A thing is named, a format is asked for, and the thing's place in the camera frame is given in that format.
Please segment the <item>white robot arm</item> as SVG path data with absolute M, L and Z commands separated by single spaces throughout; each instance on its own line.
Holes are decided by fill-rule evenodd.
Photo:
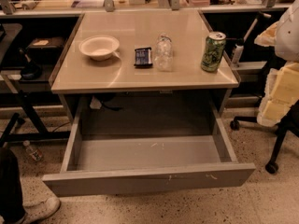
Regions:
M 273 127 L 299 100 L 299 0 L 293 2 L 279 21 L 259 34 L 254 43 L 273 47 L 276 56 L 286 61 L 281 68 L 270 69 L 257 116 L 259 124 Z

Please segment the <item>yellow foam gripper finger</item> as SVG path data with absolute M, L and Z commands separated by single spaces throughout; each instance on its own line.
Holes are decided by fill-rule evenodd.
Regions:
M 273 127 L 299 100 L 299 63 L 286 62 L 279 70 L 271 68 L 264 92 L 257 122 L 265 127 Z

